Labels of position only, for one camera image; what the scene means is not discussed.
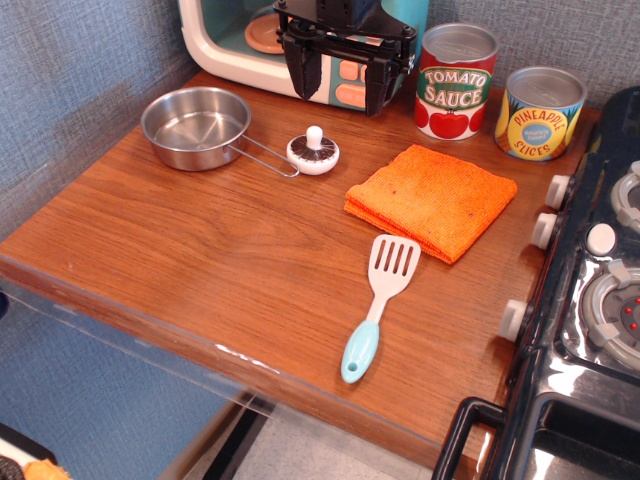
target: spatula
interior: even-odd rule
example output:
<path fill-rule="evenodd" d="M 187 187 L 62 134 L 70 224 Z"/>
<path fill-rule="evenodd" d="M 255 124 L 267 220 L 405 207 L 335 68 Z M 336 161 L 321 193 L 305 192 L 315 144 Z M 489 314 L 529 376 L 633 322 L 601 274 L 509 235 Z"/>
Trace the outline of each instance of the spatula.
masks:
<path fill-rule="evenodd" d="M 409 284 L 420 260 L 420 245 L 407 238 L 380 235 L 373 241 L 369 258 L 369 283 L 373 303 L 367 318 L 349 338 L 342 357 L 342 379 L 354 383 L 373 360 L 380 339 L 380 317 L 387 301 Z"/>

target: wood grain surface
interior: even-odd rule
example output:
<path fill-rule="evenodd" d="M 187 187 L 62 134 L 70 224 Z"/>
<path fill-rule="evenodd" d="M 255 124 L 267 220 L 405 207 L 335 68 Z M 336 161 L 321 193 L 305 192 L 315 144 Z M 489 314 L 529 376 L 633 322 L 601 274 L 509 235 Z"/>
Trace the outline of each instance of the wood grain surface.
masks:
<path fill-rule="evenodd" d="M 555 174 L 571 174 L 597 112 L 582 113 L 550 162 L 503 153 L 492 91 L 475 137 L 439 141 L 413 120 L 415 78 L 382 115 L 304 102 L 198 74 L 188 85 L 242 96 L 248 135 L 284 152 L 319 125 L 341 149 L 328 174 L 282 178 L 246 157 L 186 173 L 161 164 L 136 128 L 0 246 L 0 274 L 54 301 L 433 467 L 459 402 L 503 404 L 513 345 L 497 336 L 509 298 L 528 300 L 544 261 L 529 244 Z M 372 300 L 381 232 L 343 211 L 345 192 L 412 144 L 518 184 L 506 210 L 456 264 L 426 254 L 392 299 L 362 381 L 345 384 L 345 344 Z M 283 167 L 258 147 L 246 151 Z M 468 476 L 485 442 L 465 451 Z"/>

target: pan handle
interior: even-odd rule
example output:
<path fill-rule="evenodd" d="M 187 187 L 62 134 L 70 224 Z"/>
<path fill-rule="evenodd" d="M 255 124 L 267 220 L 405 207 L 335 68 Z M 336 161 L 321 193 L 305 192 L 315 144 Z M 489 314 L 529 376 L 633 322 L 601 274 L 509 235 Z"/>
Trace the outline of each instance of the pan handle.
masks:
<path fill-rule="evenodd" d="M 283 172 L 282 170 L 278 170 L 277 168 L 272 167 L 268 163 L 265 163 L 262 160 L 257 159 L 253 155 L 249 155 L 244 150 L 240 150 L 239 148 L 236 148 L 236 147 L 234 147 L 232 145 L 226 145 L 226 146 L 229 147 L 231 150 L 234 150 L 234 151 L 238 152 L 240 155 L 244 155 L 245 157 L 249 157 L 254 162 L 258 162 L 263 167 L 267 167 L 269 170 L 272 170 L 272 171 L 282 175 L 283 177 L 293 178 L 293 177 L 297 176 L 300 173 L 300 169 L 298 168 L 297 165 L 292 164 L 286 157 L 280 155 L 278 152 L 274 152 L 269 147 L 266 147 L 266 146 L 262 145 L 261 143 L 256 142 L 253 138 L 247 137 L 246 135 L 242 135 L 242 138 L 244 138 L 245 140 L 249 140 L 251 143 L 256 144 L 257 146 L 259 146 L 260 148 L 266 150 L 270 154 L 275 155 L 276 157 L 280 158 L 281 160 L 284 160 L 285 162 L 287 162 L 287 164 L 291 165 L 295 169 L 295 173 Z"/>

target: toy stove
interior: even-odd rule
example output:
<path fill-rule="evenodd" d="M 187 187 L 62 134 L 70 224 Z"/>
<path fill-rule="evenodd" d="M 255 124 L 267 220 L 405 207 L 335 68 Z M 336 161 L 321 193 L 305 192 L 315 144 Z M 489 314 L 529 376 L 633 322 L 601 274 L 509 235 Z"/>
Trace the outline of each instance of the toy stove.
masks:
<path fill-rule="evenodd" d="M 434 471 L 452 478 L 474 423 L 495 429 L 492 479 L 640 478 L 640 87 L 613 96 L 571 177 L 554 177 L 532 242 L 547 259 L 516 341 L 502 408 L 462 402 Z"/>

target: tomato illustration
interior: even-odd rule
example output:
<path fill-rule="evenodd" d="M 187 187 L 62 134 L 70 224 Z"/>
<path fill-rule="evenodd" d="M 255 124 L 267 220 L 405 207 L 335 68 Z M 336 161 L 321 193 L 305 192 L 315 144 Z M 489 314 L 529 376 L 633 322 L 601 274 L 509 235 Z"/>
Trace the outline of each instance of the tomato illustration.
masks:
<path fill-rule="evenodd" d="M 427 112 L 427 109 L 425 108 L 424 105 L 422 105 L 422 102 L 420 102 L 420 100 L 418 100 L 416 98 L 416 108 L 415 108 L 415 119 L 416 119 L 416 125 L 418 126 L 418 128 L 424 128 L 428 125 L 429 123 L 429 112 Z"/>
<path fill-rule="evenodd" d="M 484 107 L 482 107 L 480 110 L 473 114 L 473 117 L 471 117 L 471 120 L 469 121 L 469 130 L 471 130 L 472 132 L 477 132 L 478 130 L 480 130 L 480 127 L 482 127 L 484 110 Z"/>
<path fill-rule="evenodd" d="M 459 137 L 469 125 L 466 115 L 456 115 L 450 110 L 447 113 L 434 113 L 431 115 L 431 131 L 440 138 L 450 140 Z"/>

